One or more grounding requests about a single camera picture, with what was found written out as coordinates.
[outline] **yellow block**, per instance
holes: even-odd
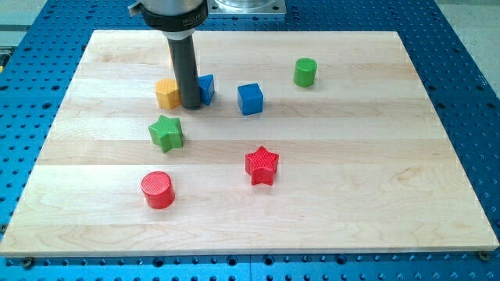
[[[156,82],[155,91],[159,107],[173,109],[180,105],[179,89],[175,80],[166,78]]]

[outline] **blue block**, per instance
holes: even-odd
[[[200,95],[202,98],[202,102],[205,105],[210,105],[212,102],[212,97],[214,93],[213,89],[213,75],[205,75],[198,77],[199,87],[200,87]]]
[[[257,83],[237,88],[237,105],[244,116],[263,111],[264,95]]]

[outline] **wood grain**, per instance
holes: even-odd
[[[0,253],[126,256],[477,251],[498,246],[396,33],[197,32],[216,95],[198,111],[158,108],[173,78],[155,31],[95,31],[31,173]],[[316,83],[291,82],[295,60]],[[262,114],[238,85],[258,82]],[[166,154],[147,127],[179,117]],[[280,154],[275,184],[250,185],[245,154]],[[176,200],[147,206],[142,177],[163,170]]]

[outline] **black cylindrical end effector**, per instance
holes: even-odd
[[[173,71],[180,92],[180,104],[187,109],[197,109],[200,107],[201,98],[193,37],[168,41]]]

